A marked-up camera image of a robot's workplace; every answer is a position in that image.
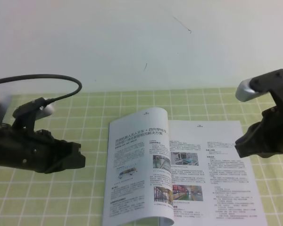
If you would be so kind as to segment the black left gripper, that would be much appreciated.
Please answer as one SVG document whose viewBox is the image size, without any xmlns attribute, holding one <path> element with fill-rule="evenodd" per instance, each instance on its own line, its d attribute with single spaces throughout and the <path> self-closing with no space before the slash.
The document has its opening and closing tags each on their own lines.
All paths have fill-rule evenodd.
<svg viewBox="0 0 283 226">
<path fill-rule="evenodd" d="M 85 167 L 81 144 L 55 139 L 41 129 L 32 134 L 0 125 L 0 166 L 50 174 Z"/>
</svg>

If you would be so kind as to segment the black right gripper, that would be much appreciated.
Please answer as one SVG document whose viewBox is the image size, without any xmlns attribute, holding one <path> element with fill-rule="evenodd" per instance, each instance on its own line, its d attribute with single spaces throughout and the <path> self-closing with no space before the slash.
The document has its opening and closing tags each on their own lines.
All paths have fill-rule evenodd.
<svg viewBox="0 0 283 226">
<path fill-rule="evenodd" d="M 262 120 L 235 141 L 240 158 L 258 155 L 269 158 L 283 154 L 283 111 L 272 107 L 262 112 Z"/>
</svg>

